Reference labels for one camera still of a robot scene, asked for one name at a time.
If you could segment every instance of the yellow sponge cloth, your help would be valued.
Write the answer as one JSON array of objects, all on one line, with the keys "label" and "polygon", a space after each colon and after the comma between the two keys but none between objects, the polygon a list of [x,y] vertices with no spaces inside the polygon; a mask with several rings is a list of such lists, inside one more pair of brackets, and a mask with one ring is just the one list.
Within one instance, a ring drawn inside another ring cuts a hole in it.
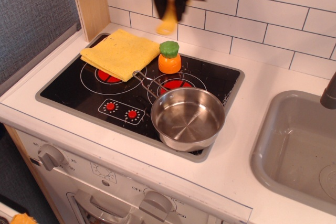
[{"label": "yellow sponge cloth", "polygon": [[83,49],[81,59],[122,81],[128,81],[136,70],[142,70],[160,54],[159,44],[130,34],[115,31],[92,48]]}]

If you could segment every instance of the faucet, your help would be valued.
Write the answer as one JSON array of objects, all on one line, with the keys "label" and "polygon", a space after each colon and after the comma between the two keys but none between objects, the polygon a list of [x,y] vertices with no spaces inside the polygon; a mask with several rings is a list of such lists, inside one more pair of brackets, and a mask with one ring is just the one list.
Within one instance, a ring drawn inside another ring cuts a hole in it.
[{"label": "faucet", "polygon": [[336,109],[336,73],[331,78],[327,88],[324,90],[320,102],[327,109]]}]

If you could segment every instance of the stovetop burner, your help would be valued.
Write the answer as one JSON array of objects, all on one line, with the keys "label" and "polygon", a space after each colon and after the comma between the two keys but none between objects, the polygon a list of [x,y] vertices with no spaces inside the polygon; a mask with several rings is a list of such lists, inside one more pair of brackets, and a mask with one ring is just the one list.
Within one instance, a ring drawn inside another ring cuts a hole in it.
[{"label": "stovetop burner", "polygon": [[[100,35],[89,47],[95,46],[107,36],[108,34]],[[237,69],[184,55],[181,55],[181,58],[182,68],[178,73],[160,72],[157,57],[142,70],[142,73],[168,89],[205,89],[222,101],[227,113],[244,74]],[[157,96],[164,92],[155,83],[144,82]],[[150,95],[136,78],[131,78],[128,82],[120,81],[85,63],[80,59],[80,55],[45,85],[37,93],[36,99],[195,162],[204,160],[210,150],[208,147],[184,153],[167,147],[160,141],[150,118],[155,97]]]}]

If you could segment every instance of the stainless steel pot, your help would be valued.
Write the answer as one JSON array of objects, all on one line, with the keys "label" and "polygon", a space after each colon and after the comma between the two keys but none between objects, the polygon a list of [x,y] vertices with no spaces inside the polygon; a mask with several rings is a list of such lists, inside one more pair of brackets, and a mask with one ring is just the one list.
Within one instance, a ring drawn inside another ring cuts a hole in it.
[{"label": "stainless steel pot", "polygon": [[[138,74],[166,92],[158,97],[144,85]],[[156,98],[151,119],[163,143],[177,151],[192,152],[215,141],[225,122],[224,107],[217,97],[199,88],[168,90],[140,71],[135,71],[133,76]]]}]

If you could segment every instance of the gray sink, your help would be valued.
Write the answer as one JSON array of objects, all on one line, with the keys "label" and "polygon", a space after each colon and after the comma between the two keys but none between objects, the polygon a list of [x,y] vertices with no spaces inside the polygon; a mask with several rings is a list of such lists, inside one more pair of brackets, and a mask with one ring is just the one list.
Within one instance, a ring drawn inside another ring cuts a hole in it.
[{"label": "gray sink", "polygon": [[268,189],[336,216],[336,110],[301,91],[275,96],[251,167]]}]

